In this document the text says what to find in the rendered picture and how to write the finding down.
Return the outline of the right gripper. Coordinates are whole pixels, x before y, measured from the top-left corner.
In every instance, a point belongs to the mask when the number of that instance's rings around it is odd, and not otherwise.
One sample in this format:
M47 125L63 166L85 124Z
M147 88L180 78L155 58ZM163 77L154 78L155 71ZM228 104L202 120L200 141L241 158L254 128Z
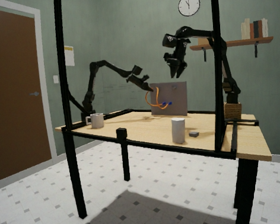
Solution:
M167 63L171 63L168 64L170 65L169 67L170 67L171 78L174 78L176 73L177 73L176 78L179 78L182 72L186 69L184 68L184 65L185 67L187 67L187 63L184 61L184 56L186 55L185 52L186 52L185 50L175 49L174 59L172 58L167 59Z

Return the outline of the grey cup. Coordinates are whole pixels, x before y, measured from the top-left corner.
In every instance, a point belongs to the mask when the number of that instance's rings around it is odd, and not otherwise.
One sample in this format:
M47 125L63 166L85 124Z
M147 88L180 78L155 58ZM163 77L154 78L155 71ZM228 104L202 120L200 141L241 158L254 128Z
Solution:
M102 115L101 115L102 114ZM99 129L104 127L103 113L91 114L91 117L85 117L86 124L91 124L93 129ZM91 123L88 123L87 119L91 119Z

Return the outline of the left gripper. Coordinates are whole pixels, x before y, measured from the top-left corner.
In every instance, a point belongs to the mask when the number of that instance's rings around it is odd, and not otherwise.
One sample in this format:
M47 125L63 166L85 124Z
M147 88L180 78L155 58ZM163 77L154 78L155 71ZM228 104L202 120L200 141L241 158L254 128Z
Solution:
M145 91L153 92L153 90L148 86L148 83L146 81L142 82L139 78L137 78L137 80L135 81L134 84L137 85L138 87L140 87L141 89L145 90ZM142 85L142 87L141 87L141 85Z

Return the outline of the grey cylinder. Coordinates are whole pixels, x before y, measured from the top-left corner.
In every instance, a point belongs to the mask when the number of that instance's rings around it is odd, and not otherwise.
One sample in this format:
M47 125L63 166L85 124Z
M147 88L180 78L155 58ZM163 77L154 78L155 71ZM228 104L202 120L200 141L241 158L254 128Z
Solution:
M185 119L173 118L171 119L172 129L172 142L183 143L185 142Z

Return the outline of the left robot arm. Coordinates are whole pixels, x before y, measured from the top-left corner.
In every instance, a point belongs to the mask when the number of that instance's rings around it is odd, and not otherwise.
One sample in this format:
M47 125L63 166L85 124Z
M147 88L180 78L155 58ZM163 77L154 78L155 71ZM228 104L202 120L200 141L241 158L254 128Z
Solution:
M98 72L98 69L100 67L104 66L104 65L106 65L108 68L110 68L110 69L114 70L115 72L117 72L123 78L126 78L127 76L129 76L129 78L126 79L126 82L128 83L130 81L133 84L135 83L136 79L138 78L135 75L138 76L138 74L140 74L141 71L142 71L142 68L140 68L139 66L136 66L136 65L133 67L132 71L126 71L126 70L123 70L123 69L120 69L120 68L116 67L115 65L112 65L111 63L109 63L106 60L101 60L101 61L98 61L98 62L91 62L90 63L90 79L89 79L89 83L88 83L88 91L87 91L87 93L86 93L86 95L84 97L84 100L82 102L84 108L88 112L92 112L92 110L93 110L93 106L92 106L91 103L95 99L94 98L95 94L93 93L93 90L94 90L94 83L95 83L96 73ZM130 74L131 74L131 76L130 76ZM140 78L140 80L142 82L145 82L145 80L147 80L147 79L149 79L148 74L144 75L144 77L142 79Z

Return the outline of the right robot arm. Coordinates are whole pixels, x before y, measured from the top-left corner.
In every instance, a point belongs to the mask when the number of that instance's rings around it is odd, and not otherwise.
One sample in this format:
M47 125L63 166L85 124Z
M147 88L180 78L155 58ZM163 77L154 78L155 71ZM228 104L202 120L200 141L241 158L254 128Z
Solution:
M214 51L214 41L212 39L214 38L213 31L195 30L185 25L176 31L176 35L171 35L166 33L163 38L162 45L164 47L169 47L169 48L176 47L175 49L186 51L187 43L191 43L191 41L187 39L190 37L208 39L209 45L212 47ZM234 78L231 76L231 71L228 64L226 52L227 52L227 44L221 37L222 74L224 77L222 88L224 89L225 93L228 94L227 104L238 104L238 94L241 93L241 90L237 86L237 83L234 80ZM174 59L174 55L175 55L174 52L173 54L165 53L163 58L165 61L167 61L168 58Z

